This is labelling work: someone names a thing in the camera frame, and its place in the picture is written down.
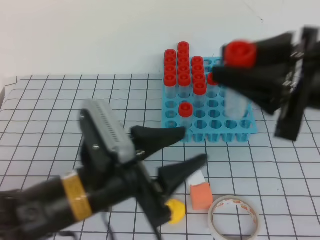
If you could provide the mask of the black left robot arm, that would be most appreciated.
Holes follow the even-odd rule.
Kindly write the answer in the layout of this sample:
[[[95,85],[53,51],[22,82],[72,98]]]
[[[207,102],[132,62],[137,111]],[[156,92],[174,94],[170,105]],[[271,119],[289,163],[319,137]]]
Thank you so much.
[[[175,190],[206,164],[206,154],[160,167],[152,179],[143,160],[184,138],[186,129],[134,126],[127,136],[133,157],[121,163],[103,142],[100,129],[83,131],[82,166],[25,190],[0,194],[0,237],[3,240],[40,240],[57,233],[75,237],[68,227],[135,198],[156,236],[173,218],[167,201]]]

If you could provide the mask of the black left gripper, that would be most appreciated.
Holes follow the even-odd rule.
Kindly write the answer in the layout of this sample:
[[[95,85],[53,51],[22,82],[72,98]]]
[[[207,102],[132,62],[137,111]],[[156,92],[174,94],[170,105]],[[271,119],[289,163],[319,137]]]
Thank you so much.
[[[130,136],[137,158],[145,160],[163,148],[183,140],[186,131],[185,127],[150,128],[137,125],[130,129]],[[117,203],[135,198],[152,228],[157,229],[171,219],[171,210],[166,205],[169,197],[207,161],[207,154],[199,154],[184,162],[160,167],[156,179],[150,178],[140,161],[118,163]]]

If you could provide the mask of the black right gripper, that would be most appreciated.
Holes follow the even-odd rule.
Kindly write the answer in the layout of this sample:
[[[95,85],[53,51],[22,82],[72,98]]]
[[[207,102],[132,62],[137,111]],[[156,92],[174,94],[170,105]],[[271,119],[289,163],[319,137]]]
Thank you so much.
[[[274,133],[277,138],[296,141],[305,109],[320,108],[319,36],[319,28],[304,27],[301,42],[293,53],[291,32],[255,42],[236,39],[221,49],[224,65],[249,68],[243,71],[244,88],[236,87],[237,93],[270,115],[281,107]],[[293,69],[285,83],[288,66],[281,63],[289,61],[290,57]],[[229,74],[225,66],[214,66],[212,75],[214,81],[228,87]],[[288,91],[284,83],[290,87],[285,98]]]

